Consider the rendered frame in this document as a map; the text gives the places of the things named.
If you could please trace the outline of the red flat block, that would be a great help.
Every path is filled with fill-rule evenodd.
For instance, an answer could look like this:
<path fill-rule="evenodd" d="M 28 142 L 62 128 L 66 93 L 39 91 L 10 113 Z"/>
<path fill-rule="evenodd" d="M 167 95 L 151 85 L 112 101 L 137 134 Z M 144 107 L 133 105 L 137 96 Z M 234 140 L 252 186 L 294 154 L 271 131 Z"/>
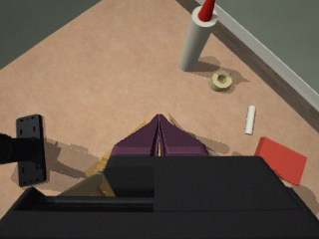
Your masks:
<path fill-rule="evenodd" d="M 262 156 L 277 176 L 299 186 L 307 157 L 267 137 L 261 137 L 254 155 Z"/>

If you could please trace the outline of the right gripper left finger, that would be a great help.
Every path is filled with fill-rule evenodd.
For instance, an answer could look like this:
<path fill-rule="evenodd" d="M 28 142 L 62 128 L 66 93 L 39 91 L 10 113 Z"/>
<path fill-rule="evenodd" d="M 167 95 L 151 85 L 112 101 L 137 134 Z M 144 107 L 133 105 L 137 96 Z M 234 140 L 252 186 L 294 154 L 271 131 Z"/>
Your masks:
<path fill-rule="evenodd" d="M 158 134 L 158 136 L 157 136 Z M 110 156 L 115 154 L 150 154 L 159 156 L 160 115 L 146 125 L 116 143 Z"/>

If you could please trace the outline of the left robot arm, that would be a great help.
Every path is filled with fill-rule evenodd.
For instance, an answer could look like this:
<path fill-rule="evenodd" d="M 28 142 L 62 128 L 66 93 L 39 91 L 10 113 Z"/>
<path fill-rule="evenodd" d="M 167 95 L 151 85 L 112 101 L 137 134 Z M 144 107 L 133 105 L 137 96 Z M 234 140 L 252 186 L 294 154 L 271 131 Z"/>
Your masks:
<path fill-rule="evenodd" d="M 23 139 L 6 135 L 0 133 L 0 164 L 21 160 L 18 161 L 19 186 L 46 181 L 42 116 L 30 115 L 16 119 L 16 138 Z"/>

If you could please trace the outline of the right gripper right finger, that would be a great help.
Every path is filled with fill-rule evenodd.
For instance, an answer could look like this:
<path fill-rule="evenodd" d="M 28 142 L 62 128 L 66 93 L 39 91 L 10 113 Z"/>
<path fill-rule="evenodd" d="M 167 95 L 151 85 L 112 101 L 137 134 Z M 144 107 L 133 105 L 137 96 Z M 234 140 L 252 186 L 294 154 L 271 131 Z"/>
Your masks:
<path fill-rule="evenodd" d="M 163 139 L 163 145 L 162 145 Z M 205 145 L 159 114 L 160 156 L 209 156 Z"/>

